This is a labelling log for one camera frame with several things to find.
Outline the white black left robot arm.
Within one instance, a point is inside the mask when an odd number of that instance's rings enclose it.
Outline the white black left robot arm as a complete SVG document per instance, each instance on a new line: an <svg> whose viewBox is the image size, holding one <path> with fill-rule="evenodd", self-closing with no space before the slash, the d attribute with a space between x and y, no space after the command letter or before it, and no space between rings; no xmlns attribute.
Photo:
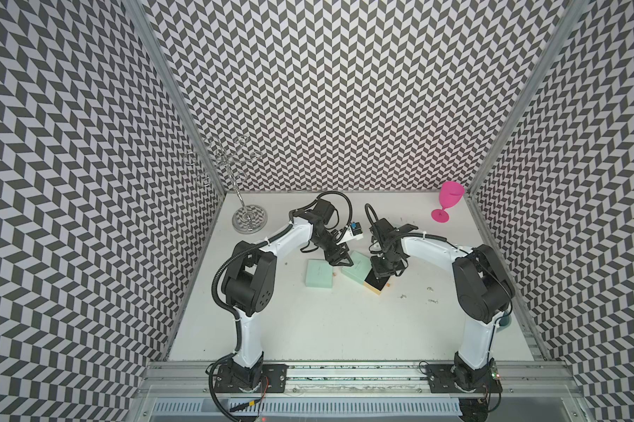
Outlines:
<svg viewBox="0 0 634 422"><path fill-rule="evenodd" d="M347 205L347 220L339 230L327 227L336 212L334 205L325 199L329 195L343 198ZM235 246L212 283L215 304L234 317L236 344L229 359L235 369L251 371L263 365L264 352L254 332L253 320L273 296L280 261L313 244L323 252L331 267L351 267L353 261L347 243L356 236L352 232L355 226L350 198L344 193L327 191L290 211L289 223L276 234L255 244L241 241Z"/></svg>

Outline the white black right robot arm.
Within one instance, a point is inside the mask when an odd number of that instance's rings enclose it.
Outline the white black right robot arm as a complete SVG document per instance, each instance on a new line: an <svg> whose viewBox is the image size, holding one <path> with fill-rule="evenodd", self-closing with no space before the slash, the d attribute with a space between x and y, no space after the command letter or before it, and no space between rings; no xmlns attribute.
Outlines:
<svg viewBox="0 0 634 422"><path fill-rule="evenodd" d="M457 300L466 314L462 344L455 354L456 369L477 371L490 363L494 328L515 296L494 249L482 244L472 249L445 237L419 232L412 224L395 228L387 219L369 221L373 244L371 270L377 279L400 276L410 258L418 258L452 277Z"/></svg>

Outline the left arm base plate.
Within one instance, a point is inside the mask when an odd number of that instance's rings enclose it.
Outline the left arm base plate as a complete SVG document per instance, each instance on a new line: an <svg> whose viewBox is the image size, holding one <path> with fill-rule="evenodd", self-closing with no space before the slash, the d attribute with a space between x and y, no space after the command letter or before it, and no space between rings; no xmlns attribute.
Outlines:
<svg viewBox="0 0 634 422"><path fill-rule="evenodd" d="M217 393L284 393L288 366L285 364L262 364L247 369L236 363L218 368L213 377Z"/></svg>

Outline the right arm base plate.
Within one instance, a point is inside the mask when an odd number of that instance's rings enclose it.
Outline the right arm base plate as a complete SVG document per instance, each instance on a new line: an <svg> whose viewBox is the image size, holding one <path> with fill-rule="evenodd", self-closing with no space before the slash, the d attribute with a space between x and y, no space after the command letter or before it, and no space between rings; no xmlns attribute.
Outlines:
<svg viewBox="0 0 634 422"><path fill-rule="evenodd" d="M503 387L494 369L485 366L471 369L468 366L453 364L424 364L432 393L469 393L486 395L502 393Z"/></svg>

